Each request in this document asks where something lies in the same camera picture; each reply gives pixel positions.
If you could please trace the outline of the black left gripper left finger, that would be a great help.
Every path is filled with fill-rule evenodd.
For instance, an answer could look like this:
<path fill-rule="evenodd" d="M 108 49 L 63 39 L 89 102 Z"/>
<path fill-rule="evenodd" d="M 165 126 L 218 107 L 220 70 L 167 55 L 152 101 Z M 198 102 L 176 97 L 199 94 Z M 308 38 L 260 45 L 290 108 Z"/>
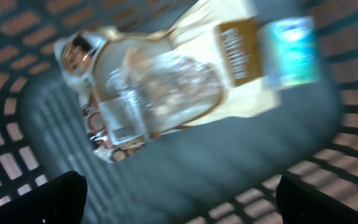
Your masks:
<path fill-rule="evenodd" d="M 0 206 L 0 223 L 80 224 L 87 191 L 86 177 L 68 171 Z"/>

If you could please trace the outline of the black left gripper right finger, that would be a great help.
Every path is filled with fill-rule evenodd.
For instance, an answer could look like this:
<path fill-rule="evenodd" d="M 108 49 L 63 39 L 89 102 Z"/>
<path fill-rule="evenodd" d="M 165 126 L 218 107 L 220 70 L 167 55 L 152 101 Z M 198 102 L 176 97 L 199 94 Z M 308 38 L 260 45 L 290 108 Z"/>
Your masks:
<path fill-rule="evenodd" d="M 358 211 L 315 190 L 305 190 L 283 176 L 276 204 L 284 224 L 358 224 Z"/>

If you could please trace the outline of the beige granola bag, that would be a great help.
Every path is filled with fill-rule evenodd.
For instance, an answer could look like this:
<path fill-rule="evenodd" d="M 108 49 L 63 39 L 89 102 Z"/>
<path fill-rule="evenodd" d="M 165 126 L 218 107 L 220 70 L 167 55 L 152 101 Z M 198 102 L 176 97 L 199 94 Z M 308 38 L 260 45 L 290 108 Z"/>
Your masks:
<path fill-rule="evenodd" d="M 256 15 L 250 1 L 198 1 L 167 30 L 110 26 L 56 41 L 94 155 L 121 161 L 161 135 L 277 107 L 264 85 Z"/>

